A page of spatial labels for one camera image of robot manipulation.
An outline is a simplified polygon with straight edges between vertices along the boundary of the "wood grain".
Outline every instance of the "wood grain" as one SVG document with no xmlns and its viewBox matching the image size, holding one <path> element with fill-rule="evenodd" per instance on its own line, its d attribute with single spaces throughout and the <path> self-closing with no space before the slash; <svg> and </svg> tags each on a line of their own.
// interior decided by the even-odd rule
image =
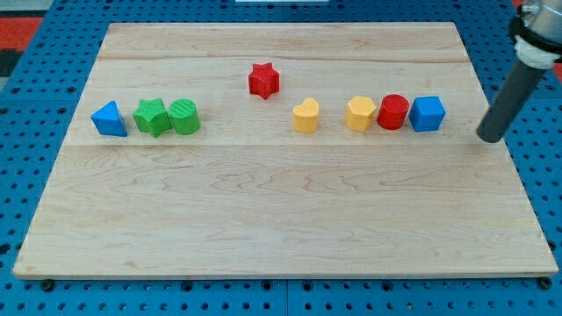
<svg viewBox="0 0 562 316">
<path fill-rule="evenodd" d="M 254 62 L 281 91 L 248 93 Z M 442 128 L 343 122 L 355 95 L 437 94 Z M 189 136 L 139 99 L 195 101 Z M 321 106 L 318 131 L 292 108 Z M 129 137 L 90 122 L 115 99 Z M 111 25 L 14 273 L 31 279 L 536 277 L 558 271 L 449 23 Z"/>
</svg>

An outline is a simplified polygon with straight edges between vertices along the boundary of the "blue cube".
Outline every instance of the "blue cube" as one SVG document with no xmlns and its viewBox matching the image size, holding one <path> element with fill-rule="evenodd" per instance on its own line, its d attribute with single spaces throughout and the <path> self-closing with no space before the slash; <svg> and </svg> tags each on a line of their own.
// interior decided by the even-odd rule
<svg viewBox="0 0 562 316">
<path fill-rule="evenodd" d="M 115 101 L 91 115 L 91 120 L 102 135 L 126 137 L 126 129 Z"/>
<path fill-rule="evenodd" d="M 408 117 L 415 132 L 436 131 L 445 117 L 445 108 L 439 97 L 417 97 Z"/>
</svg>

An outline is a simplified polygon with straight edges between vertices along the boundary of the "green cube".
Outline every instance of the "green cube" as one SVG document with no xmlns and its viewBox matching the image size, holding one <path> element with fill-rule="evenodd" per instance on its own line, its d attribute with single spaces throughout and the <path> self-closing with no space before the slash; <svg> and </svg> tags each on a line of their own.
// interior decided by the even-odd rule
<svg viewBox="0 0 562 316">
<path fill-rule="evenodd" d="M 188 99 L 176 100 L 169 106 L 169 119 L 176 132 L 182 135 L 195 133 L 200 127 L 195 103 Z"/>
<path fill-rule="evenodd" d="M 161 98 L 141 100 L 139 108 L 133 113 L 133 119 L 139 131 L 150 133 L 155 138 L 172 128 Z"/>
</svg>

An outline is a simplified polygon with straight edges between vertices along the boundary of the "blue pegboard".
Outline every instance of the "blue pegboard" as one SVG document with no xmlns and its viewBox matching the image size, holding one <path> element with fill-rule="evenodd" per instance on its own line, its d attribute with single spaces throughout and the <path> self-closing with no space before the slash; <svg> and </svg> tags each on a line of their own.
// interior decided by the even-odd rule
<svg viewBox="0 0 562 316">
<path fill-rule="evenodd" d="M 551 280 L 56 282 L 11 274 L 64 133 L 111 22 L 453 21 L 488 100 L 514 62 L 509 0 L 55 0 L 0 94 L 0 314 L 561 314 Z M 562 251 L 562 95 L 550 72 L 506 142 L 558 264 Z"/>
</svg>

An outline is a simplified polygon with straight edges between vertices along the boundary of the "yellow block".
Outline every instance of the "yellow block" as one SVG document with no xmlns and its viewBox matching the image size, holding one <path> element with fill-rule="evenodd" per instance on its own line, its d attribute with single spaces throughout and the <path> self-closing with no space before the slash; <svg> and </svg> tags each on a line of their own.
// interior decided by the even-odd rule
<svg viewBox="0 0 562 316">
<path fill-rule="evenodd" d="M 320 106 L 313 98 L 306 98 L 302 104 L 292 108 L 292 128 L 300 133 L 314 133 L 318 127 Z"/>
<path fill-rule="evenodd" d="M 352 131 L 364 132 L 372 126 L 376 110 L 370 97 L 353 97 L 345 111 L 345 124 Z"/>
</svg>

